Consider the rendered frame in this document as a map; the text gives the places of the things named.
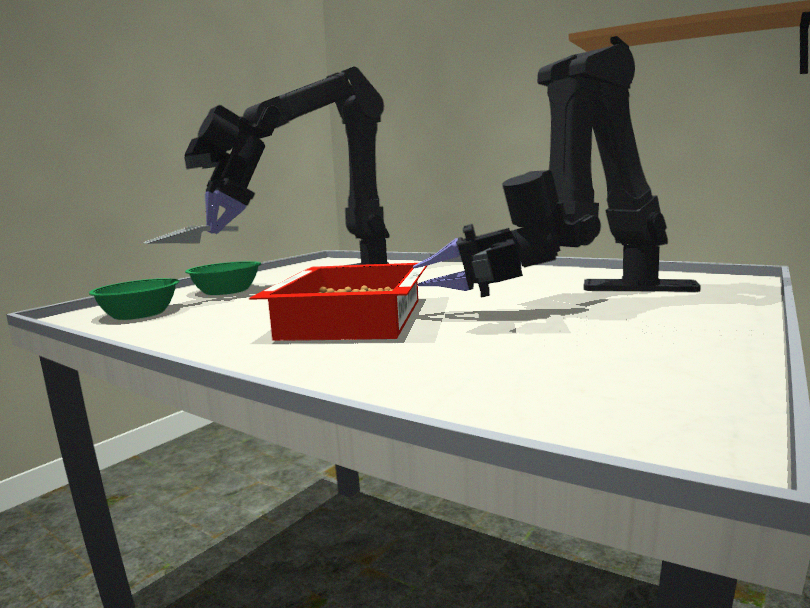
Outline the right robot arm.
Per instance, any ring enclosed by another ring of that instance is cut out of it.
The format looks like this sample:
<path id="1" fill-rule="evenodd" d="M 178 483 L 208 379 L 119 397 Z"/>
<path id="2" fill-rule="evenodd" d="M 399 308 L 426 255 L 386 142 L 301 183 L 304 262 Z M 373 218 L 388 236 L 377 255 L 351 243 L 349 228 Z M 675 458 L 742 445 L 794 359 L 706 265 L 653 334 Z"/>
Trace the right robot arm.
<path id="1" fill-rule="evenodd" d="M 239 183 L 248 162 L 256 168 L 260 160 L 265 148 L 261 138 L 271 136 L 275 128 L 299 116 L 335 102 L 345 124 L 349 149 L 346 227 L 361 239 L 361 263 L 349 265 L 389 264 L 385 238 L 390 235 L 377 192 L 375 154 L 377 123 L 381 122 L 384 102 L 357 67 L 332 75 L 253 105 L 245 110 L 244 118 L 222 105 L 211 108 L 198 137 L 191 140 L 185 152 L 186 169 L 215 167 L 211 180 L 229 178 Z M 230 154 L 225 152 L 231 149 Z"/>

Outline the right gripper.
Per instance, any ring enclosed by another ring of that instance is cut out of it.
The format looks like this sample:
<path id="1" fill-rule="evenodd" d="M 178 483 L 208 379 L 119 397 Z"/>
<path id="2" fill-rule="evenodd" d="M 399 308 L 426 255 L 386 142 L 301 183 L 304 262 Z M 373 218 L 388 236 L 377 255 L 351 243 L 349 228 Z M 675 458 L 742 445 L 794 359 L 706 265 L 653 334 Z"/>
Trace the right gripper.
<path id="1" fill-rule="evenodd" d="M 211 226 L 211 232 L 208 232 L 218 234 L 230 221 L 245 210 L 250 200 L 253 199 L 255 193 L 247 189 L 247 187 L 255 171 L 255 166 L 249 165 L 250 162 L 248 162 L 239 182 L 242 186 L 229 178 L 208 181 L 205 193 L 206 226 Z M 225 212 L 217 220 L 219 206 L 224 207 Z"/>

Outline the red box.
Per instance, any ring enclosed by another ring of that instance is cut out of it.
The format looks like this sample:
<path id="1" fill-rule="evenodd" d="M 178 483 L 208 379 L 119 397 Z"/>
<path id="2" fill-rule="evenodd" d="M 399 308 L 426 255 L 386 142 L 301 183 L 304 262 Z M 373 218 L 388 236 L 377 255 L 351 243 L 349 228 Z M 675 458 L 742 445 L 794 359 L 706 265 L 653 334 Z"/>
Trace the red box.
<path id="1" fill-rule="evenodd" d="M 397 339 L 419 301 L 415 264 L 310 267 L 249 300 L 268 299 L 272 341 Z M 393 291 L 318 293 L 362 286 Z"/>

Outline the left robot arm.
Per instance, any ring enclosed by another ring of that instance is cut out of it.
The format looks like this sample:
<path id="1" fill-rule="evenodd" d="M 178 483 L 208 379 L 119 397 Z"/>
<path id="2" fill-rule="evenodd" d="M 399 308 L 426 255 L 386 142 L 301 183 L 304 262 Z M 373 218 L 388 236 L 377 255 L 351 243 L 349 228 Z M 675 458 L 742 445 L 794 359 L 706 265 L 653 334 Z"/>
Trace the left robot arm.
<path id="1" fill-rule="evenodd" d="M 512 224 L 520 227 L 514 230 L 518 247 L 509 228 L 476 236 L 472 266 L 479 282 L 523 276 L 518 255 L 526 268 L 556 260 L 560 246 L 586 246 L 599 235 L 591 175 L 593 128 L 606 178 L 609 228 L 615 243 L 625 246 L 622 280 L 584 279 L 584 290 L 701 292 L 696 280 L 659 279 L 659 245 L 668 244 L 667 226 L 644 176 L 631 123 L 627 85 L 634 74 L 634 58 L 625 44 L 574 54 L 539 69 L 537 82 L 547 86 L 551 111 L 549 170 L 502 183 Z"/>

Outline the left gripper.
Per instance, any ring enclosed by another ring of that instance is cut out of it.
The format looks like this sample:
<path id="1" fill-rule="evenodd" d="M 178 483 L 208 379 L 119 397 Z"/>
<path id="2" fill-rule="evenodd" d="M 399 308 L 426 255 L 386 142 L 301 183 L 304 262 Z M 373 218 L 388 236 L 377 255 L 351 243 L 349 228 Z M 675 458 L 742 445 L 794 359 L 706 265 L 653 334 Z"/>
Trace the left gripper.
<path id="1" fill-rule="evenodd" d="M 474 269 L 472 266 L 473 255 L 478 254 L 475 237 L 473 235 L 473 229 L 471 228 L 473 224 L 466 225 L 463 228 L 463 233 L 465 234 L 466 238 L 456 238 L 440 251 L 438 251 L 433 256 L 415 264 L 413 269 L 420 268 L 424 266 L 428 266 L 431 264 L 435 264 L 438 262 L 442 262 L 445 260 L 449 260 L 452 258 L 456 258 L 461 256 L 461 260 L 463 263 L 464 271 L 460 271 L 457 273 L 429 279 L 423 282 L 418 283 L 419 287 L 427 287 L 427 286 L 439 286 L 445 287 L 450 289 L 456 289 L 461 291 L 469 291 L 474 289 L 474 284 L 478 284 L 480 290 L 480 297 L 487 297 L 490 296 L 489 289 L 487 288 L 486 282 L 479 282 L 478 278 L 475 277 Z M 461 240 L 462 238 L 462 240 Z M 454 242 L 456 240 L 456 242 Z M 453 243 L 454 244 L 451 244 Z M 450 245 L 450 246 L 449 246 Z M 446 248 L 448 246 L 448 248 Z M 443 250 L 445 249 L 446 250 Z M 440 252 L 440 253 L 439 253 Z M 438 254 L 439 253 L 439 254 Z M 436 256 L 435 256 L 436 255 Z M 433 258 L 432 258 L 433 257 Z M 458 276 L 458 277 L 457 277 Z M 457 278 L 456 278 L 457 277 Z M 450 280 L 444 280 L 449 279 Z M 435 280 L 435 282 L 434 282 Z M 472 283 L 471 283 L 472 281 Z"/>

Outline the green bowl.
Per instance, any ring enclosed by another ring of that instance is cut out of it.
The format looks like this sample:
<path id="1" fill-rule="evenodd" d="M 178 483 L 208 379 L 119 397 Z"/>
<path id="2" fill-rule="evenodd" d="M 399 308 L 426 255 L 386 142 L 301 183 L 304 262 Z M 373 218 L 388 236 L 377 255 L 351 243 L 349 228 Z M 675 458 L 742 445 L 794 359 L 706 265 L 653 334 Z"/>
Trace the green bowl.
<path id="1" fill-rule="evenodd" d="M 255 261 L 226 262 L 190 268 L 185 273 L 204 294 L 227 295 L 247 290 L 260 265 Z"/>
<path id="2" fill-rule="evenodd" d="M 172 278 L 136 280 L 99 287 L 89 295 L 114 319 L 140 319 L 162 313 L 170 304 L 178 283 L 178 279 Z"/>

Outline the grey raised table edge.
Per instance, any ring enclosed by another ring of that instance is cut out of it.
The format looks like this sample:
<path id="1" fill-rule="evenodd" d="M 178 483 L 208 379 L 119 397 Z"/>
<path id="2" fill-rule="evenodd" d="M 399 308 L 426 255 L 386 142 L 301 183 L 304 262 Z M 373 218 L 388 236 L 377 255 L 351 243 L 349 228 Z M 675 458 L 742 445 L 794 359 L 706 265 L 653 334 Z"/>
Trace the grey raised table edge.
<path id="1" fill-rule="evenodd" d="M 99 306 L 94 296 L 6 316 L 8 325 L 23 330 L 323 421 L 557 481 L 810 536 L 810 403 L 789 267 L 659 261 L 659 271 L 672 272 L 781 277 L 781 270 L 789 389 L 791 489 L 637 461 L 408 413 L 37 320 Z"/>

